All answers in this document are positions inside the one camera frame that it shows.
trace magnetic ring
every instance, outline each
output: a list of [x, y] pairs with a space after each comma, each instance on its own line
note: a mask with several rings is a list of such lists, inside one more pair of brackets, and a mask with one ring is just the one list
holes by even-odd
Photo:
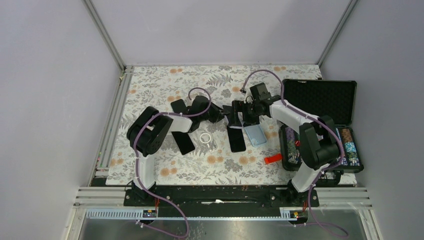
[[207, 132], [204, 132], [204, 133], [200, 134], [200, 137], [199, 138], [200, 138], [200, 142], [202, 144], [208, 144], [212, 140], [211, 135], [209, 133], [207, 133]]

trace open case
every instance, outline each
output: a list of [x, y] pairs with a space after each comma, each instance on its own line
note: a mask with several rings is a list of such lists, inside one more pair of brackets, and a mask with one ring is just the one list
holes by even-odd
[[[345, 157], [341, 165], [331, 169], [341, 173], [359, 173], [364, 169], [354, 133], [350, 127], [355, 103], [355, 81], [284, 80], [284, 99], [297, 108], [317, 116], [330, 116], [337, 135], [343, 143]], [[282, 166], [287, 171], [297, 171], [302, 164], [299, 154], [299, 134], [283, 124], [278, 131]]]

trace table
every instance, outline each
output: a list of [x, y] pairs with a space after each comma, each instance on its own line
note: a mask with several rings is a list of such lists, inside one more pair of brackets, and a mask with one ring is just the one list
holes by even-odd
[[[127, 130], [147, 106], [171, 112], [170, 103], [183, 99], [191, 88], [206, 89], [218, 106], [242, 100], [240, 92], [246, 77], [258, 69], [267, 69], [281, 79], [317, 79], [318, 65], [222, 65], [222, 66], [140, 66], [135, 67], [125, 100], [116, 140], [109, 163], [107, 185], [126, 185], [135, 174], [134, 150], [126, 138]], [[272, 95], [280, 94], [280, 83], [267, 72], [254, 74], [247, 88], [264, 82]], [[246, 151], [232, 153], [224, 121], [202, 122], [196, 131], [212, 133], [217, 149], [208, 152], [197, 147], [181, 155], [172, 135], [166, 136], [155, 162], [157, 185], [285, 185], [295, 172], [283, 169], [281, 162], [265, 164], [264, 158], [280, 152], [277, 121], [261, 117], [267, 143], [253, 147], [243, 131]], [[193, 142], [194, 134], [190, 133]], [[340, 184], [356, 184], [354, 174], [344, 174]]]

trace white ring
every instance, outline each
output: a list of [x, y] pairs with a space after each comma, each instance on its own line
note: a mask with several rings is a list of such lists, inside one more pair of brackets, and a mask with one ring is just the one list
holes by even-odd
[[[208, 135], [209, 136], [209, 140], [208, 141], [202, 141], [202, 136], [203, 135]], [[202, 133], [202, 134], [200, 134], [200, 142], [202, 143], [202, 144], [208, 144], [208, 143], [210, 143], [211, 142], [211, 140], [212, 140], [212, 136], [209, 134], [209, 133], [207, 133], [207, 132], [204, 132], [204, 133]]]

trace gray floor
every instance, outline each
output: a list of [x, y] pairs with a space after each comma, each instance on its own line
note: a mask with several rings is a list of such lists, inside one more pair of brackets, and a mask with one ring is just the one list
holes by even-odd
[[[315, 211], [320, 222], [338, 224], [349, 232], [350, 240], [363, 240], [366, 235], [359, 215], [354, 210]], [[300, 240], [325, 239], [338, 240], [319, 226], [293, 227], [286, 221], [189, 221], [188, 240]], [[152, 226], [166, 231], [182, 234], [184, 221], [155, 221]], [[342, 234], [338, 229], [331, 229]], [[171, 240], [163, 233], [141, 229], [131, 220], [86, 219], [81, 240]]]

